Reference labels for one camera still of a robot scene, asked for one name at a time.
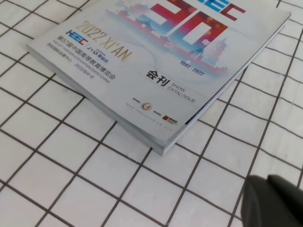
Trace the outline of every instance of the grout line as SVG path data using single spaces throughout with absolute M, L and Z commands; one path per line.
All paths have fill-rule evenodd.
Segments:
M 283 33 L 278 33 L 279 35 L 284 35 L 286 37 L 289 37 L 289 38 L 292 38 L 292 39 L 295 39 L 295 40 L 298 40 L 297 38 L 293 37 L 293 36 L 290 36 L 290 35 L 286 35 L 286 34 L 283 34 Z
M 300 84 L 303 84 L 303 82 L 301 82 L 301 81 L 299 81 L 299 80 L 296 80 L 296 79 L 292 78 L 291 76 L 287 76 L 287 78 L 290 78 L 290 79 L 292 79 L 292 80 L 295 81 L 295 82 L 298 82 L 298 83 L 300 83 Z
M 65 3 L 65 2 L 63 2 L 63 1 L 60 1 L 60 0 L 56 0 L 56 1 L 57 1 L 57 2 L 59 2 L 59 3 L 62 3 L 63 5 L 66 5 L 66 6 L 72 7 L 72 8 L 74 8 L 74 9 L 78 9 L 77 7 L 72 6 L 72 5 L 69 5 L 69 4 L 67 4 L 67 3 Z
M 269 49 L 269 50 L 271 50 L 271 51 L 278 52 L 278 53 L 283 54 L 283 55 L 285 55 L 285 56 L 292 57 L 291 55 L 289 55 L 289 54 L 287 54 L 287 53 L 283 53 L 283 52 L 278 51 L 278 50 L 276 50 L 276 49 L 273 49 L 273 48 L 270 48 L 270 47 L 267 47 L 267 46 L 266 46 L 265 48 L 266 48 L 266 49 Z
M 141 167 L 143 166 L 143 163 L 145 162 L 145 160 L 147 159 L 147 157 L 149 156 L 149 154 L 151 153 L 152 148 L 149 149 L 149 151 L 147 152 L 147 154 L 145 155 L 145 157 L 143 158 L 143 160 L 141 161 L 141 163 L 139 164 L 137 170 L 135 171 L 135 173 L 133 174 L 132 178 L 129 180 L 129 182 L 127 183 L 126 187 L 124 188 L 124 190 L 122 191 L 121 195 L 119 196 L 117 202 L 114 204 L 114 206 L 112 207 L 112 209 L 110 210 L 110 212 L 108 213 L 107 217 L 105 218 L 105 220 L 103 221 L 101 227 L 104 227 L 107 223 L 107 221 L 109 220 L 110 216 L 113 214 L 113 212 L 115 211 L 116 207 L 118 206 L 119 202 L 122 200 L 122 197 L 124 196 L 124 194 L 126 193 L 127 189 L 129 188 L 129 186 L 131 185 L 131 183 L 133 182 L 134 178 L 137 176 L 139 170 L 141 169 Z
M 301 173 L 300 173 L 300 176 L 299 176 L 299 180 L 298 180 L 297 188 L 299 188 L 299 187 L 300 187 L 300 184 L 301 184 L 301 181 L 302 181 L 302 176 L 303 176 L 303 166 L 302 166 Z
M 301 58 L 298 58 L 298 57 L 294 57 L 294 58 L 296 58 L 296 59 L 299 60 L 299 61 L 303 61 Z
M 260 120 L 267 121 L 266 118 L 259 117 L 259 116 L 255 115 L 255 114 L 253 114 L 253 113 L 251 113 L 251 112 L 249 112 L 249 111 L 247 111 L 247 110 L 244 110 L 243 108 L 238 107 L 238 106 L 236 106 L 236 105 L 234 105 L 234 104 L 229 104 L 229 105 L 232 106 L 232 107 L 234 107 L 234 108 L 237 108 L 237 109 L 239 109 L 239 110 L 242 110 L 243 112 L 245 112 L 245 113 L 247 113 L 247 114 L 250 114 L 250 115 L 252 115 L 252 116 L 254 116 L 254 117 L 256 117 L 256 118 L 259 118 Z
M 182 146 L 181 144 L 176 143 L 176 145 L 177 145 L 178 147 L 183 148 L 184 150 L 187 150 L 188 152 L 192 153 L 192 154 L 195 155 L 195 156 L 199 156 L 198 154 L 196 154 L 195 152 L 191 151 L 190 149 L 188 149 L 188 148 Z M 240 178 L 245 179 L 244 176 L 242 176 L 242 175 L 240 175 L 240 174 L 238 174 L 238 173 L 236 173 L 236 172 L 234 172 L 234 171 L 232 171 L 232 170 L 230 170 L 230 169 L 228 169 L 228 168 L 226 168 L 226 167 L 224 167 L 224 166 L 222 166 L 222 165 L 220 165 L 220 164 L 218 164 L 218 163 L 216 163 L 216 162 L 214 162 L 214 161 L 212 161 L 212 160 L 210 160 L 210 159 L 208 159 L 208 158 L 206 158 L 206 157 L 202 157 L 202 159 L 204 159 L 205 161 L 210 162 L 210 163 L 212 163 L 212 164 L 214 164 L 214 165 L 220 167 L 221 169 L 226 170 L 227 172 L 230 172 L 231 174 L 234 174 L 234 175 L 236 175 L 236 176 L 238 176 L 238 177 L 240 177 Z
M 11 68 L 13 68 L 17 63 L 19 63 L 19 61 L 21 61 L 26 55 L 28 54 L 25 53 L 24 55 L 21 56 L 21 58 L 19 58 L 18 60 L 15 60 L 15 63 L 13 63 L 11 66 L 9 66 L 3 73 L 0 74 L 0 78 L 5 74 L 7 73 Z
M 133 205 L 129 204 L 128 202 L 121 200 L 121 203 L 123 203 L 124 205 L 128 206 L 129 208 L 137 211 L 139 214 L 142 214 L 143 216 L 145 216 L 146 218 L 150 219 L 151 221 L 155 222 L 156 224 L 158 224 L 161 227 L 165 227 L 164 224 L 162 224 L 161 222 L 159 222 L 158 220 L 154 219 L 153 217 L 145 214 L 143 211 L 139 210 L 138 208 L 134 207 Z
M 228 169 L 228 168 L 226 168 L 226 167 L 224 167 L 224 166 L 222 166 L 222 165 L 220 165 L 220 164 L 218 164 L 218 163 L 216 163 L 216 162 L 214 162 L 214 161 L 212 161 L 212 160 L 210 160 L 210 159 L 208 159 L 206 157 L 202 157 L 202 159 L 204 159 L 205 161 L 210 162 L 210 163 L 214 164 L 215 166 L 218 166 L 221 169 L 224 169 L 225 171 L 227 171 L 227 172 L 229 172 L 231 174 L 234 174 L 234 175 L 238 176 L 239 178 L 242 178 L 242 179 L 245 180 L 244 176 L 242 176 L 242 175 L 240 175 L 240 174 L 238 174 L 238 173 L 236 173 L 236 172 L 234 172 L 234 171 L 232 171 L 232 170 L 230 170 L 230 169 Z
M 129 156 L 127 156 L 127 155 L 121 153 L 120 151 L 114 149 L 113 147 L 107 145 L 106 143 L 102 142 L 102 145 L 103 145 L 104 147 L 106 147 L 106 148 L 112 150 L 113 152 L 115 152 L 115 153 L 117 153 L 117 154 L 119 154 L 119 155 L 125 157 L 126 159 L 128 159 L 128 160 L 130 160 L 130 161 L 136 163 L 137 165 L 140 165 L 140 162 L 137 162 L 136 160 L 134 160 L 134 159 L 132 159 L 131 157 L 129 157 Z
M 264 67 L 264 66 L 261 66 L 261 65 L 259 65 L 259 64 L 254 63 L 254 62 L 251 62 L 251 64 L 256 65 L 256 66 L 259 66 L 260 68 L 263 68 L 263 69 L 265 69 L 265 70 L 271 71 L 271 72 L 273 72 L 273 73 L 276 73 L 276 74 L 280 74 L 280 75 L 282 75 L 282 76 L 285 76 L 285 75 L 282 74 L 282 73 L 279 73 L 279 72 L 270 70 L 270 69 L 268 69 L 268 68 L 266 68 L 266 67 Z
M 3 34 L 0 34 L 0 37 L 2 37 L 3 35 L 5 35 L 5 34 L 6 34 L 7 32 L 9 32 L 10 30 L 13 30 L 13 31 L 15 31 L 15 32 L 18 32 L 18 33 L 21 34 L 21 35 L 26 36 L 27 38 L 34 39 L 33 37 L 31 37 L 31 36 L 29 36 L 29 35 L 27 35 L 27 34 L 25 34 L 25 33 L 23 33 L 23 32 L 20 32 L 20 31 L 14 29 L 14 28 L 12 28 L 12 27 L 10 27 L 10 26 L 8 26 L 8 25 L 2 23 L 2 22 L 0 22 L 0 25 L 3 25 L 3 26 L 5 26 L 5 27 L 9 28 L 9 30 L 5 31 Z
M 297 23 L 297 24 L 299 24 L 299 25 L 302 25 L 303 26 L 303 24 L 301 24 L 300 22 L 298 22 L 298 21 L 295 21 L 295 20 L 293 20 L 293 19 L 288 19 L 288 20 L 290 20 L 290 21 L 292 21 L 292 22 L 295 22 L 295 23 Z
M 281 95 L 281 93 L 282 93 L 282 89 L 283 89 L 284 83 L 285 83 L 285 81 L 286 81 L 286 78 L 287 78 L 288 72 L 289 72 L 289 70 L 290 70 L 290 67 L 291 67 L 291 65 L 292 65 L 292 63 L 293 63 L 294 56 L 295 56 L 295 54 L 296 54 L 296 52 L 297 52 L 297 49 L 298 49 L 298 46 L 299 46 L 299 43 L 300 43 L 300 40 L 301 40 L 302 35 L 303 35 L 303 29 L 302 29 L 302 31 L 301 31 L 301 34 L 300 34 L 299 40 L 298 40 L 298 42 L 297 42 L 297 45 L 296 45 L 296 47 L 295 47 L 294 53 L 293 53 L 293 55 L 292 55 L 292 58 L 291 58 L 291 60 L 290 60 L 290 62 L 289 62 L 289 65 L 288 65 L 288 68 L 287 68 L 287 71 L 286 71 L 286 76 L 285 76 L 284 79 L 283 79 L 283 82 L 282 82 L 282 84 L 281 84 L 280 90 L 279 90 L 279 92 L 278 92 L 278 95 L 277 95 L 277 97 L 276 97 L 275 103 L 274 103 L 274 105 L 273 105 L 272 111 L 271 111 L 271 113 L 270 113 L 270 115 L 269 115 L 269 118 L 268 118 L 268 120 L 267 120 L 266 126 L 265 126 L 265 128 L 264 128 L 263 133 L 262 133 L 262 136 L 261 136 L 260 142 L 259 142 L 259 144 L 258 144 L 257 150 L 256 150 L 255 155 L 254 155 L 254 157 L 253 157 L 253 159 L 252 159 L 252 162 L 251 162 L 251 164 L 250 164 L 250 168 L 249 168 L 249 170 L 248 170 L 248 172 L 247 172 L 247 176 L 250 175 L 251 170 L 252 170 L 252 168 L 253 168 L 253 165 L 255 164 L 255 161 L 256 161 L 258 152 L 259 152 L 259 150 L 260 150 L 260 148 L 261 148 L 261 144 L 262 144 L 263 139 L 264 139 L 264 137 L 265 137 L 265 134 L 266 134 L 266 132 L 267 132 L 267 128 L 268 128 L 268 126 L 269 126 L 269 124 L 270 124 L 270 122 L 271 122 L 271 118 L 272 118 L 272 116 L 273 116 L 273 114 L 274 114 L 274 111 L 275 111 L 276 105 L 277 105 L 277 103 L 278 103 L 279 97 L 280 97 L 280 95 Z M 239 194 L 239 196 L 238 196 L 237 202 L 236 202 L 235 207 L 234 207 L 234 210 L 233 210 L 233 212 L 232 212 L 231 219 L 230 219 L 230 221 L 229 221 L 227 227 L 230 227 L 231 224 L 232 224 L 232 219 L 233 219 L 233 217 L 234 217 L 234 215 L 235 215 L 235 212 L 236 212 L 236 209 L 237 209 L 237 207 L 238 207 L 238 205 L 239 205 L 239 202 L 240 202 L 240 198 L 241 198 L 241 196 L 242 196 L 243 189 L 244 189 L 244 185 L 243 185 L 243 187 L 242 187 L 242 189 L 241 189 L 241 192 L 240 192 L 240 194 Z
M 70 181 L 66 184 L 66 186 L 61 190 L 61 192 L 59 193 L 59 195 L 56 197 L 56 199 L 52 202 L 51 206 L 46 210 L 46 213 L 40 218 L 40 220 L 37 222 L 37 224 L 35 225 L 35 227 L 39 226 L 41 224 L 41 222 L 44 220 L 44 218 L 46 217 L 46 215 L 48 213 L 50 213 L 50 210 L 54 207 L 54 205 L 57 203 L 57 201 L 61 198 L 61 196 L 63 195 L 63 193 L 65 192 L 65 190 L 70 186 L 70 184 L 72 183 L 72 181 L 76 178 L 76 176 L 79 174 L 79 172 L 81 171 L 81 169 L 85 166 L 85 164 L 88 162 L 88 160 L 94 155 L 94 153 L 96 152 L 96 150 L 99 148 L 99 146 L 101 145 L 101 143 L 103 142 L 103 140 L 106 138 L 106 136 L 110 133 L 110 131 L 114 128 L 114 126 L 116 125 L 116 122 L 113 123 L 113 125 L 107 130 L 107 132 L 105 133 L 105 135 L 102 137 L 102 139 L 99 141 L 99 143 L 96 145 L 96 147 L 93 149 L 93 151 L 90 153 L 90 155 L 85 159 L 85 161 L 82 163 L 82 165 L 78 168 L 78 170 L 76 171 L 76 173 L 73 175 L 73 177 L 70 179 Z
M 287 99 L 285 99 L 285 98 L 283 98 L 283 97 L 280 97 L 280 99 L 282 99 L 282 100 L 284 100 L 285 102 L 290 103 L 291 105 L 294 105 L 295 107 L 298 107 L 298 108 L 300 108 L 301 110 L 303 110 L 303 107 L 299 106 L 299 105 L 296 104 L 296 103 L 293 103 L 293 102 L 291 102 L 291 101 L 288 101 Z
M 186 191 L 189 192 L 189 193 L 191 193 L 191 194 L 193 194 L 193 195 L 195 195 L 196 197 L 202 199 L 203 201 L 207 202 L 208 204 L 212 205 L 213 207 L 216 207 L 217 209 L 223 211 L 224 213 L 226 213 L 226 214 L 228 214 L 228 215 L 231 215 L 231 214 L 232 214 L 232 213 L 230 213 L 229 211 L 223 209 L 222 207 L 219 207 L 218 205 L 216 205 L 216 204 L 212 203 L 211 201 L 205 199 L 205 198 L 202 197 L 201 195 L 199 195 L 199 194 L 197 194 L 197 193 L 195 193 L 195 192 L 193 192 L 193 191 L 191 191 L 191 190 L 189 190 L 189 189 L 186 189 Z
M 235 215 L 234 218 L 238 219 L 239 221 L 242 221 L 242 218 L 238 217 L 237 215 Z
M 303 7 L 301 7 L 301 6 L 297 6 L 297 5 L 294 5 L 294 4 L 289 3 L 289 2 L 287 2 L 287 1 L 280 0 L 280 2 L 283 2 L 283 3 L 287 4 L 287 5 L 291 5 L 291 6 L 295 6 L 295 7 L 298 7 L 298 8 L 303 9 Z
M 300 135 L 294 133 L 293 131 L 290 131 L 289 129 L 285 128 L 284 126 L 282 126 L 282 125 L 280 125 L 280 124 L 278 124 L 278 123 L 276 123 L 276 122 L 273 122 L 273 121 L 270 121 L 270 122 L 273 123 L 273 124 L 275 124 L 276 126 L 279 126 L 281 129 L 284 129 L 285 131 L 287 131 L 287 132 L 293 134 L 294 136 L 297 136 L 297 137 L 303 139 L 302 136 L 300 136 Z
M 277 5 L 276 5 L 276 8 L 278 8 L 278 7 L 279 7 L 280 2 L 281 2 L 281 0 L 278 0 L 278 3 L 277 3 Z
M 259 89 L 259 88 L 256 88 L 256 87 L 254 87 L 254 86 L 252 86 L 252 85 L 250 85 L 250 84 L 247 84 L 247 83 L 245 83 L 245 82 L 243 82 L 243 81 L 241 81 L 241 83 L 242 83 L 242 84 L 245 84 L 245 85 L 248 86 L 248 87 L 251 87 L 251 88 L 253 88 L 253 89 L 256 89 L 257 91 L 260 91 L 260 92 L 262 92 L 262 93 L 264 93 L 264 94 L 266 94 L 266 95 L 268 95 L 268 96 L 272 96 L 272 97 L 275 97 L 275 98 L 276 98 L 275 95 L 272 95 L 272 94 L 270 94 L 270 93 L 268 93 L 268 92 L 266 92 L 266 91 L 263 91 L 263 90 L 261 90 L 261 89 Z
M 246 70 L 247 70 L 247 67 L 246 67 L 245 70 L 243 71 L 243 73 L 242 73 L 242 75 L 241 75 L 241 77 L 240 77 L 240 81 L 241 81 L 241 79 L 243 78 L 243 75 L 245 74 Z M 192 179 L 192 177 L 193 177 L 193 175 L 194 175 L 194 173 L 195 173 L 195 171 L 196 171 L 196 169 L 197 169 L 197 167 L 198 167 L 198 165 L 199 165 L 199 163 L 200 163 L 200 161 L 201 161 L 201 159 L 202 159 L 202 156 L 204 155 L 204 153 L 205 153 L 205 151 L 206 151 L 206 149 L 207 149 L 207 147 L 208 147 L 208 144 L 210 143 L 210 141 L 211 141 L 211 139 L 212 139 L 212 137 L 213 137 L 213 135 L 214 135 L 214 133 L 215 133 L 215 131 L 216 131 L 216 129 L 217 129 L 217 127 L 218 127 L 220 121 L 221 121 L 221 119 L 223 118 L 223 116 L 224 116 L 224 114 L 225 114 L 225 111 L 226 111 L 226 109 L 227 109 L 227 107 L 228 107 L 230 101 L 232 100 L 232 97 L 233 97 L 233 95 L 235 94 L 235 92 L 236 92 L 236 90 L 237 90 L 239 84 L 240 84 L 240 82 L 238 81 L 236 87 L 234 88 L 234 90 L 233 90 L 233 92 L 232 92 L 232 94 L 231 94 L 231 96 L 230 96 L 230 98 L 229 98 L 229 100 L 228 100 L 228 104 L 224 107 L 224 109 L 223 109 L 223 111 L 222 111 L 222 113 L 221 113 L 221 115 L 220 115 L 220 118 L 219 118 L 217 124 L 215 125 L 215 127 L 214 127 L 214 129 L 213 129 L 211 135 L 209 136 L 209 138 L 208 138 L 208 140 L 207 140 L 207 143 L 205 144 L 205 146 L 204 146 L 204 148 L 203 148 L 203 150 L 202 150 L 202 152 L 201 152 L 201 154 L 200 154 L 200 156 L 199 156 L 199 159 L 197 160 L 197 162 L 196 162 L 196 164 L 195 164 L 195 166 L 194 166 L 194 168 L 193 168 L 193 171 L 191 172 L 191 174 L 190 174 L 190 176 L 189 176 L 189 178 L 188 178 L 188 180 L 187 180 L 187 182 L 186 182 L 186 184 L 185 184 L 185 186 L 184 186 L 184 189 L 182 190 L 182 193 L 180 194 L 180 196 L 179 196 L 179 198 L 178 198 L 178 200 L 177 200 L 177 202 L 176 202 L 176 205 L 175 205 L 173 211 L 171 212 L 171 214 L 170 214 L 170 216 L 169 216 L 169 218 L 168 218 L 168 221 L 167 221 L 167 224 L 166 224 L 167 227 L 169 226 L 169 223 L 171 222 L 171 220 L 172 220 L 172 218 L 173 218 L 173 216 L 174 216 L 174 214 L 175 214 L 175 212 L 176 212 L 176 210 L 177 210 L 177 208 L 178 208 L 178 205 L 180 204 L 180 201 L 182 200 L 182 197 L 183 197 L 185 191 L 187 191 L 187 187 L 188 187 L 188 185 L 189 185 L 189 182 L 191 181 L 191 179 Z
M 190 150 L 190 149 L 184 147 L 183 145 L 181 145 L 181 144 L 179 144 L 179 143 L 175 143 L 175 145 L 177 145 L 178 147 L 183 148 L 184 150 L 187 150 L 188 152 L 192 153 L 193 155 L 200 156 L 199 154 L 193 152 L 192 150 Z
M 299 168 L 299 167 L 295 166 L 294 164 L 291 164 L 291 163 L 289 163 L 289 162 L 287 162 L 287 161 L 285 161 L 285 160 L 283 160 L 283 159 L 281 159 L 281 158 L 279 158 L 279 157 L 277 157 L 277 156 L 269 153 L 268 151 L 264 150 L 263 148 L 260 148 L 260 150 L 263 151 L 265 154 L 267 154 L 267 155 L 269 155 L 269 156 L 271 156 L 271 157 L 273 157 L 273 158 L 275 158 L 275 159 L 277 159 L 277 160 L 279 160 L 279 161 L 281 161 L 281 162 L 283 162 L 283 163 L 291 166 L 292 168 L 295 168 L 295 169 L 301 171 L 301 168 Z

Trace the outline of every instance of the large number 30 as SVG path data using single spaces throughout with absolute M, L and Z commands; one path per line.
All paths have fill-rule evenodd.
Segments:
M 165 31 L 166 35 L 169 35 L 170 39 L 175 42 L 183 43 L 184 45 L 198 45 L 201 44 L 203 40 L 207 40 L 206 44 L 209 44 L 227 28 L 226 25 L 213 19 L 207 14 L 198 12 L 191 19 L 189 19 L 187 22 L 175 30 L 174 28 L 180 22 L 185 20 L 197 9 L 184 2 L 183 0 L 167 1 L 178 7 L 180 10 L 177 13 L 173 13 L 160 4 L 156 4 L 151 8 L 151 10 L 166 19 L 166 21 L 161 25 L 162 35 L 164 35 L 163 31 Z M 228 11 L 232 8 L 237 10 L 240 9 L 237 6 L 230 4 L 228 7 L 221 11 L 221 14 L 225 15 L 229 19 L 236 20 L 236 18 L 228 14 Z

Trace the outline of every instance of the tile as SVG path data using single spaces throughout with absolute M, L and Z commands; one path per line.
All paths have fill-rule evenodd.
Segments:
M 302 71 L 303 71 L 303 61 L 294 58 L 293 63 L 288 72 L 288 76 L 300 82 L 303 82 Z
M 231 227 L 243 227 L 243 223 L 240 220 L 233 218 Z
M 56 0 L 49 0 L 35 12 L 52 21 L 61 23 L 75 10 L 75 8 L 64 5 Z
M 198 156 L 174 145 L 164 156 L 151 152 L 144 165 L 184 186 L 197 163 Z
M 299 43 L 298 49 L 295 53 L 295 57 L 297 57 L 303 61 L 303 43 L 302 42 Z
M 5 187 L 0 193 L 0 226 L 32 227 L 43 214 L 42 209 L 8 187 Z
M 108 134 L 104 143 L 137 162 L 141 162 L 150 149 L 119 124 Z
M 0 132 L 0 179 L 7 181 L 32 150 Z
M 64 2 L 64 3 L 74 6 L 74 7 L 80 7 L 85 2 L 87 2 L 87 0 L 61 0 L 61 2 Z
M 234 89 L 236 88 L 237 85 L 237 81 L 233 81 L 225 91 L 223 91 L 223 93 L 219 96 L 219 99 L 228 102 L 228 100 L 230 99 Z
M 141 168 L 123 200 L 165 224 L 182 189 Z
M 2 129 L 36 148 L 58 124 L 46 114 L 24 105 Z
M 240 83 L 232 97 L 231 104 L 268 119 L 275 101 L 275 97 Z
M 253 145 L 258 145 L 266 121 L 229 106 L 218 129 Z
M 197 154 L 201 154 L 212 132 L 213 129 L 206 124 L 195 122 L 178 140 L 178 143 Z
M 216 131 L 203 157 L 246 177 L 255 152 L 256 148 Z
M 15 26 L 15 29 L 26 35 L 29 35 L 32 38 L 37 38 L 55 26 L 55 23 L 46 20 L 36 14 L 31 14 L 21 23 Z
M 287 78 L 280 96 L 294 104 L 303 106 L 303 84 Z
M 120 196 L 137 168 L 136 163 L 107 147 L 100 146 L 82 168 L 80 175 Z
M 47 77 L 51 77 L 53 75 L 53 72 L 51 72 L 47 67 L 41 64 L 37 59 L 32 57 L 30 54 L 22 58 L 20 62 L 42 73 Z
M 17 60 L 27 53 L 26 44 L 29 41 L 30 38 L 10 30 L 0 37 L 0 52 Z
M 267 178 L 269 174 L 275 174 L 297 185 L 300 171 L 260 150 L 250 174 L 263 178 Z
M 9 184 L 48 208 L 71 177 L 70 172 L 34 154 Z
M 66 122 L 100 140 L 113 125 L 114 120 L 105 115 L 89 100 L 84 99 L 66 119 Z
M 242 82 L 277 96 L 283 79 L 284 76 L 281 74 L 250 64 L 242 78 Z
M 105 227 L 159 227 L 137 211 L 119 203 L 114 213 L 110 216 Z
M 7 1 L 0 5 L 0 22 L 10 27 L 23 19 L 29 12 Z
M 302 17 L 303 10 L 301 8 L 286 4 L 284 2 L 280 2 L 278 8 L 284 11 L 291 12 L 292 14 L 290 16 L 290 19 L 303 24 L 303 17 Z
M 222 114 L 225 103 L 215 100 L 214 103 L 199 117 L 200 120 L 215 126 Z
M 265 48 L 256 56 L 253 62 L 285 75 L 290 60 L 291 57 Z
M 29 10 L 34 10 L 39 5 L 43 4 L 45 2 L 45 0 L 31 0 L 31 1 L 11 0 L 11 2 L 14 2 L 20 6 L 23 6 Z
M 280 51 L 282 53 L 293 55 L 298 40 L 285 35 L 277 34 L 267 45 L 267 47 Z
M 294 38 L 299 39 L 303 26 L 288 20 L 285 26 L 280 30 L 279 33 L 292 36 Z
M 52 212 L 78 227 L 99 227 L 115 202 L 114 198 L 76 177 Z
M 46 80 L 46 78 L 34 71 L 20 64 L 16 64 L 0 78 L 0 87 L 26 100 L 40 88 Z
M 2 35 L 4 32 L 6 32 L 9 28 L 3 26 L 3 25 L 0 25 L 0 35 Z
M 230 216 L 200 198 L 185 192 L 170 227 L 226 227 Z
M 3 56 L 2 54 L 0 54 L 0 62 L 0 75 L 15 63 L 13 60 Z
M 39 225 L 40 227 L 67 227 L 66 224 L 48 214 Z
M 299 168 L 303 165 L 303 139 L 289 133 L 279 126 L 270 123 L 261 147 Z
M 62 124 L 39 151 L 76 172 L 96 146 L 95 141 Z
M 29 103 L 63 119 L 81 99 L 80 95 L 49 81 L 29 100 Z
M 0 125 L 19 107 L 22 101 L 0 90 Z
M 282 99 L 278 100 L 272 121 L 303 136 L 303 110 Z
M 202 159 L 188 189 L 232 212 L 243 183 L 242 178 Z

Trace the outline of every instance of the magazine cover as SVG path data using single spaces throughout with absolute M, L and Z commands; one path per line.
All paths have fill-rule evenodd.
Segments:
M 29 49 L 118 115 L 166 141 L 290 16 L 257 3 L 104 0 Z

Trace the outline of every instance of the logo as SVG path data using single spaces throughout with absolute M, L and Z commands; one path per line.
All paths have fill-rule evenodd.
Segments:
M 143 104 L 141 105 L 141 108 L 142 108 L 143 110 L 151 110 L 151 109 L 152 109 L 152 105 L 151 105 L 150 103 L 143 103 Z

